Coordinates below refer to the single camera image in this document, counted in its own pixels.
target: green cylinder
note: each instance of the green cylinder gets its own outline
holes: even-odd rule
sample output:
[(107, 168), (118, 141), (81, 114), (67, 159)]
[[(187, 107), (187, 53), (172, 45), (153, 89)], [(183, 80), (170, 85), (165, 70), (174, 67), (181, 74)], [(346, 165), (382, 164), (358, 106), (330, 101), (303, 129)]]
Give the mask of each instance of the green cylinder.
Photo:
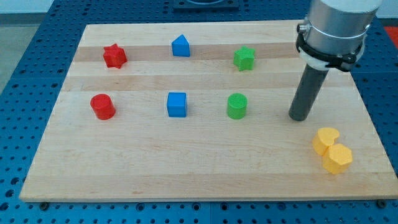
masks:
[(248, 99), (240, 93), (234, 93), (228, 97), (227, 114), (232, 119), (242, 119), (246, 114)]

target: red cylindrical block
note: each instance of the red cylindrical block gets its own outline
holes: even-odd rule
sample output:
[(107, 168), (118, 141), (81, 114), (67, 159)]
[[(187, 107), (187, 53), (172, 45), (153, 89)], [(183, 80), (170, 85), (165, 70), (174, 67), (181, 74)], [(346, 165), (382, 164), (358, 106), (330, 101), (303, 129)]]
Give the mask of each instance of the red cylindrical block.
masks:
[(90, 105), (97, 118), (101, 120), (112, 118), (116, 112), (112, 100), (107, 94), (98, 94), (92, 97)]

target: red star-shaped block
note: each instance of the red star-shaped block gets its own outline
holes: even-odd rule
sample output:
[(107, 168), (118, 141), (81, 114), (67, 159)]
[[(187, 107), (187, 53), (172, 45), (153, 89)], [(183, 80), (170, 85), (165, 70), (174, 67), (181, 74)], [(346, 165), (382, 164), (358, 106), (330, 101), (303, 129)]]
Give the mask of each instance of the red star-shaped block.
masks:
[(109, 47), (104, 47), (104, 50), (104, 60), (108, 68), (116, 67), (120, 69), (122, 67), (122, 64), (127, 62), (124, 50), (120, 48), (117, 44)]

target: blue pentagon block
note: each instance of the blue pentagon block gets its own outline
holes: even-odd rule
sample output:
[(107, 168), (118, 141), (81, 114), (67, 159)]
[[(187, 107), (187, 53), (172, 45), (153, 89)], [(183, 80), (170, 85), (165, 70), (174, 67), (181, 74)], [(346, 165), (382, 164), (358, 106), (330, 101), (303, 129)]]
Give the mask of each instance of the blue pentagon block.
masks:
[(180, 56), (180, 57), (190, 56), (189, 43), (187, 39), (184, 37), (184, 35), (177, 37), (177, 39), (175, 39), (172, 42), (172, 51), (173, 51), (173, 56)]
[(184, 118), (187, 116), (187, 94), (169, 93), (167, 97), (167, 112), (169, 117)]

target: green star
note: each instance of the green star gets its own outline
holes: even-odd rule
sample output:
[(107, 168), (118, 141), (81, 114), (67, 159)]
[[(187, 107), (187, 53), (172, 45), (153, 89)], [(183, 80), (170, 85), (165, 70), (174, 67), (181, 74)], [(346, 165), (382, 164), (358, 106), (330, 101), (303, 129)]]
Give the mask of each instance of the green star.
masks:
[(234, 54), (234, 65), (238, 66), (239, 71), (253, 70), (254, 53), (256, 50), (242, 46)]

